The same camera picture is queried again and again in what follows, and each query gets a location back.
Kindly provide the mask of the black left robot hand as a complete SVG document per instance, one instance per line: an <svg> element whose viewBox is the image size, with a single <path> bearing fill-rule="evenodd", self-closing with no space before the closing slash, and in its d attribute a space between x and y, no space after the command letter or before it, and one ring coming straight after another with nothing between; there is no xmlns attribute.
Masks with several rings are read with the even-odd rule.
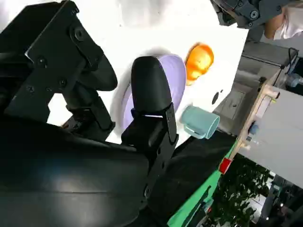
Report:
<svg viewBox="0 0 303 227"><path fill-rule="evenodd" d="M212 0L219 24L252 29L279 15L289 0Z"/></svg>

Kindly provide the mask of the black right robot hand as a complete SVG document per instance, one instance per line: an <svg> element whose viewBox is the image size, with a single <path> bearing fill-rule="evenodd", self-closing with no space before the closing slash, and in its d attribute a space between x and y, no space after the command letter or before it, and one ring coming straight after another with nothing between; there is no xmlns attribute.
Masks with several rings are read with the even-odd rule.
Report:
<svg viewBox="0 0 303 227"><path fill-rule="evenodd" d="M0 224L164 227L149 208L177 141L157 58L134 60L121 144L99 91L117 87L71 0L26 6L0 34Z"/></svg>

